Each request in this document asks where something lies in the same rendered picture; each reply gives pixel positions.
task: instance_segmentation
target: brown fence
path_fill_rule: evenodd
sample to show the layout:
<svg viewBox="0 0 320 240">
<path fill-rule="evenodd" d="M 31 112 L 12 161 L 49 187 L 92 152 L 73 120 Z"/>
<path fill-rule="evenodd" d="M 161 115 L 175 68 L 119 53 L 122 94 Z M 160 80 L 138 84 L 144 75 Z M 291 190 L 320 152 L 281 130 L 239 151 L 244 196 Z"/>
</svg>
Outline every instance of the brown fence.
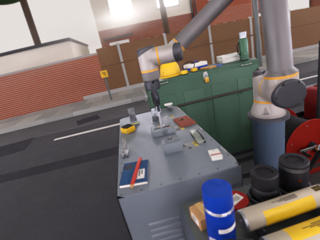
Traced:
<svg viewBox="0 0 320 240">
<path fill-rule="evenodd" d="M 251 44 L 254 43 L 251 41 L 251 36 L 253 36 L 255 40 L 254 19 L 252 19 L 253 34 L 250 34 L 251 27 L 249 18 L 211 25 L 210 29 L 215 62 L 217 62 L 217 56 L 237 51 L 238 33 L 244 31 L 247 32 L 249 56 L 252 56 Z M 291 34 L 293 49 L 318 44 L 320 40 L 320 6 L 291 11 Z M 177 35 L 178 32 L 167 34 L 167 42 L 169 43 Z M 260 35 L 262 54 L 265 55 L 261 18 Z M 119 47 L 123 61 L 121 61 L 119 57 L 119 51 L 116 45 L 97 49 L 101 69 L 108 70 L 110 88 L 116 89 L 142 83 L 143 80 L 137 59 L 137 50 L 150 45 L 160 46 L 164 44 L 163 36 L 120 44 Z M 212 64 L 210 44 L 209 31 L 206 29 L 183 53 L 183 60 L 178 62 L 180 68 L 182 68 L 183 63 L 193 60 L 206 60 L 208 64 Z M 126 82 L 124 72 L 126 72 L 128 82 Z"/>
</svg>

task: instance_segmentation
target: bright light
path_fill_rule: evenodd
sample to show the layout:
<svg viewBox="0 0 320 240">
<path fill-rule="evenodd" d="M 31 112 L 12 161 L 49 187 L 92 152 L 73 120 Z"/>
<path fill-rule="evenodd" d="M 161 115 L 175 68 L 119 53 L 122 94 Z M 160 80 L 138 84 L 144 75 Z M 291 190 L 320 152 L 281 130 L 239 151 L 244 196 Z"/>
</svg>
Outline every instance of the bright light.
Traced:
<svg viewBox="0 0 320 240">
<path fill-rule="evenodd" d="M 126 17 L 134 13 L 131 0 L 108 0 L 112 18 Z"/>
<path fill-rule="evenodd" d="M 179 5 L 179 0 L 163 0 L 163 3 L 164 6 L 167 8 Z M 160 8 L 159 0 L 156 0 L 156 6 L 158 7 L 158 9 Z"/>
</svg>

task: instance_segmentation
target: yellow hard hat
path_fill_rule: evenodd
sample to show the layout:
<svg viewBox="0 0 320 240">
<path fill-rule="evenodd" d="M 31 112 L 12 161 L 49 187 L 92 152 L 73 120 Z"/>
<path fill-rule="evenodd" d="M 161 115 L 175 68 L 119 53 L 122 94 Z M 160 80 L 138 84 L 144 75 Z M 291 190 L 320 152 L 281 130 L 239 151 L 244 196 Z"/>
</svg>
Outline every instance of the yellow hard hat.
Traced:
<svg viewBox="0 0 320 240">
<path fill-rule="evenodd" d="M 160 79 L 168 79 L 180 74 L 180 67 L 176 62 L 170 62 L 160 66 Z"/>
</svg>

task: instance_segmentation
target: white road line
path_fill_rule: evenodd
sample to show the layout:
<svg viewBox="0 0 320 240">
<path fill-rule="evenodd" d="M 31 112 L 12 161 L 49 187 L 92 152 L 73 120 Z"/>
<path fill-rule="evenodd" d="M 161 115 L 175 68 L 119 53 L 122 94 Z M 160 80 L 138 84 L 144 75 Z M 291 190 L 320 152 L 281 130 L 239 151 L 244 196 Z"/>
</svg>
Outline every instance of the white road line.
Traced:
<svg viewBox="0 0 320 240">
<path fill-rule="evenodd" d="M 300 80 L 312 79 L 312 78 L 315 78 L 315 77 L 318 77 L 318 75 L 308 76 L 308 77 L 305 77 L 305 78 L 301 78 Z"/>
<path fill-rule="evenodd" d="M 113 127 L 116 127 L 116 126 L 120 126 L 120 123 L 109 125 L 109 126 L 99 127 L 99 128 L 96 128 L 96 129 L 83 131 L 83 132 L 75 133 L 75 134 L 68 135 L 68 136 L 58 137 L 58 138 L 55 138 L 53 141 L 58 141 L 58 140 L 61 140 L 61 139 L 67 139 L 67 138 L 71 138 L 71 137 L 74 137 L 74 136 L 79 136 L 79 135 L 82 135 L 82 134 L 88 134 L 88 133 L 100 131 L 100 130 L 103 130 L 103 129 L 113 128 Z"/>
</svg>

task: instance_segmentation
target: wrench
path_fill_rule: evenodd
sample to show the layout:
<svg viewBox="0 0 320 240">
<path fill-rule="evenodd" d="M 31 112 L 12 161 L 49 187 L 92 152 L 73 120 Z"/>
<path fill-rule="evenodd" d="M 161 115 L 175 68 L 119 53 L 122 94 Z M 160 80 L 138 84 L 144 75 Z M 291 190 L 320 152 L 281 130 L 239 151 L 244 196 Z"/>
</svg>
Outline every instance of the wrench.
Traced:
<svg viewBox="0 0 320 240">
<path fill-rule="evenodd" d="M 121 157 L 124 159 L 125 157 L 129 157 L 129 149 L 127 148 L 127 139 L 126 136 L 122 136 L 122 150 Z"/>
</svg>

